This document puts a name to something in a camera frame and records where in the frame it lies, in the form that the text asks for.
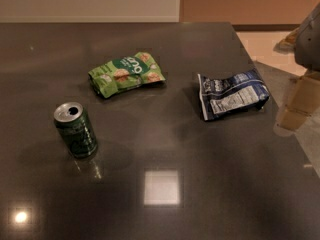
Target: green soda can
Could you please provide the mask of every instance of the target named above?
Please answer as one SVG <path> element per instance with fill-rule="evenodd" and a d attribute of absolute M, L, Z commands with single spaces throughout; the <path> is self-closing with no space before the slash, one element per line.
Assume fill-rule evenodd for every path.
<path fill-rule="evenodd" d="M 75 158 L 92 155 L 97 147 L 87 111 L 78 102 L 67 102 L 54 112 L 54 124 Z"/>

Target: logo on green bag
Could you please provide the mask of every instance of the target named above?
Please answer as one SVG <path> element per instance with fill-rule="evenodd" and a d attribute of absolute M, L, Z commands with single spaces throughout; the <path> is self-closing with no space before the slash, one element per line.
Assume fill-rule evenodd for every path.
<path fill-rule="evenodd" d="M 149 69 L 148 66 L 136 57 L 125 57 L 123 59 L 113 60 L 113 65 L 118 69 L 126 69 L 132 74 L 144 74 Z"/>

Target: black tabletop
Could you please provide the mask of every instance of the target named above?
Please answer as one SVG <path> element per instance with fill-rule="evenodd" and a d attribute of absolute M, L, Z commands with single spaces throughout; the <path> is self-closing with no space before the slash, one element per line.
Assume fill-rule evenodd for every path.
<path fill-rule="evenodd" d="M 229 23 L 1 24 L 0 239 L 319 239 L 320 184 L 261 111 L 204 122 L 197 74 L 254 68 Z M 139 51 L 165 84 L 102 99 L 88 72 Z M 88 111 L 72 158 L 53 112 Z"/>

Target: can lid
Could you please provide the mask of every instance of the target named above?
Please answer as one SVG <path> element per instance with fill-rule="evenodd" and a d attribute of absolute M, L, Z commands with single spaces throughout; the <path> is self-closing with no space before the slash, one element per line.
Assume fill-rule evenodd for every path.
<path fill-rule="evenodd" d="M 72 122 L 82 115 L 83 107 L 78 102 L 67 102 L 54 111 L 54 119 L 58 122 Z"/>

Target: wall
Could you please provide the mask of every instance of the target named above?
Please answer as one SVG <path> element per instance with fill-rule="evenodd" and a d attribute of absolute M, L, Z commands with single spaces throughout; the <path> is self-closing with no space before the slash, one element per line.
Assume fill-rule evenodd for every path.
<path fill-rule="evenodd" d="M 181 21 L 300 24 L 317 0 L 181 0 Z"/>
<path fill-rule="evenodd" d="M 0 0 L 0 22 L 178 21 L 180 0 Z"/>

